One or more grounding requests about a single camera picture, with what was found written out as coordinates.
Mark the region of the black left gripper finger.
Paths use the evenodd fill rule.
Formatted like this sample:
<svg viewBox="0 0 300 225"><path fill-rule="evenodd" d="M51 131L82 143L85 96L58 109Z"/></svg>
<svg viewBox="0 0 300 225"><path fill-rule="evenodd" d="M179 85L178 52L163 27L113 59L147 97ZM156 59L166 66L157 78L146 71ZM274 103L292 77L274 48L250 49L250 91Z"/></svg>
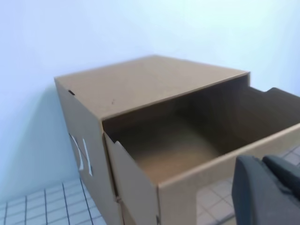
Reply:
<svg viewBox="0 0 300 225"><path fill-rule="evenodd" d="M236 158L232 201L239 225L298 225L300 169L275 155Z"/></svg>

